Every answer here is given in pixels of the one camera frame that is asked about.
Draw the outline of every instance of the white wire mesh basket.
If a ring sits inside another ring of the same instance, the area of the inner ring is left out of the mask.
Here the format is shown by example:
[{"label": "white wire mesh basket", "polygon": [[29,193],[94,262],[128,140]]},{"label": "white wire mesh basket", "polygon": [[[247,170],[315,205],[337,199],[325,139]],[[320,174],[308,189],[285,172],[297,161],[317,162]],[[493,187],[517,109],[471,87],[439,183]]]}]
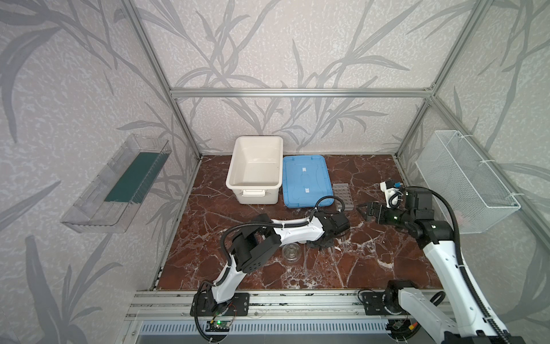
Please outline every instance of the white wire mesh basket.
[{"label": "white wire mesh basket", "polygon": [[487,161],[456,130],[435,131],[416,165],[428,187],[453,207],[460,233],[484,232],[520,209]]}]

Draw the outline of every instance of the red marble tabletop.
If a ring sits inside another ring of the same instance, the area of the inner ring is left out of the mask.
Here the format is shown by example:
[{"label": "red marble tabletop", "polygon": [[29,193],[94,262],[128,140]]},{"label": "red marble tabletop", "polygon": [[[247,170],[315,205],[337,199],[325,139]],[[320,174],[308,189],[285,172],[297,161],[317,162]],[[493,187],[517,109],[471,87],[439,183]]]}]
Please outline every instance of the red marble tabletop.
[{"label": "red marble tabletop", "polygon": [[[354,204],[383,201],[379,182],[401,180],[390,155],[327,155],[332,183],[348,183]],[[261,213],[272,219],[305,217],[308,209],[239,204],[226,187],[230,156],[205,156],[185,213],[170,248],[158,288],[195,290],[200,281],[214,280],[225,264],[219,248],[221,232]],[[302,246],[298,262],[288,264],[281,250],[267,264],[247,276],[239,289],[381,288],[391,279],[407,279],[420,288],[441,288],[433,267],[414,239],[391,226],[366,222],[354,209],[346,212],[351,229],[334,248]]]}]

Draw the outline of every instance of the bin handle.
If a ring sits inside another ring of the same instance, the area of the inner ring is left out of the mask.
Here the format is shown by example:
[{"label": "bin handle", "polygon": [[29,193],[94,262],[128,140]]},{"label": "bin handle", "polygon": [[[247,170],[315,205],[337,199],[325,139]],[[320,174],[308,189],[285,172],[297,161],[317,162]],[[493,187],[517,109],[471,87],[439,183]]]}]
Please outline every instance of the bin handle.
[{"label": "bin handle", "polygon": [[266,191],[265,190],[256,190],[256,189],[252,189],[252,190],[243,190],[243,196],[244,197],[263,197],[266,195]]}]

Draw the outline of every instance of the blue lid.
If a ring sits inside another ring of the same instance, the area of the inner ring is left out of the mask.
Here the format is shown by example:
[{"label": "blue lid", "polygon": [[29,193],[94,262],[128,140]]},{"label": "blue lid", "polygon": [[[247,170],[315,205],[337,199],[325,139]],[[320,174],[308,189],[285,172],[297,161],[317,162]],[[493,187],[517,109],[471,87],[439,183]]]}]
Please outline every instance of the blue lid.
[{"label": "blue lid", "polygon": [[[332,196],[327,163],[321,155],[293,155],[283,158],[283,199],[289,208],[314,207],[319,198]],[[334,202],[326,199],[319,206]]]}]

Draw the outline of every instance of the floral wallpaper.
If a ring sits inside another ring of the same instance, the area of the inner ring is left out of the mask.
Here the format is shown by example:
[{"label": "floral wallpaper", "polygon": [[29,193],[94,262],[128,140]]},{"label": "floral wallpaper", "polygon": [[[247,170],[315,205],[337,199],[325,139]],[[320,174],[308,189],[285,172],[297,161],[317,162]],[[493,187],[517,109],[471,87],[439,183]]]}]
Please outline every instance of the floral wallpaper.
[{"label": "floral wallpaper", "polygon": [[[173,88],[426,88],[474,5],[473,0],[135,3]],[[395,152],[421,102],[178,101],[204,153],[231,152],[245,134],[279,135],[286,152]]]},{"label": "floral wallpaper", "polygon": [[[1,0],[0,25],[0,342],[113,342],[196,160],[118,2]],[[62,225],[130,133],[173,151],[126,233]]]},{"label": "floral wallpaper", "polygon": [[[548,23],[550,1],[494,1],[438,93],[546,219]],[[435,117],[437,111],[430,110],[413,139],[416,145],[400,157],[413,183],[422,182],[414,167],[422,149],[418,141],[425,142],[433,130],[446,129],[426,130]],[[529,344],[547,342],[550,254],[520,216],[513,214],[461,241],[472,273],[510,332]]]}]

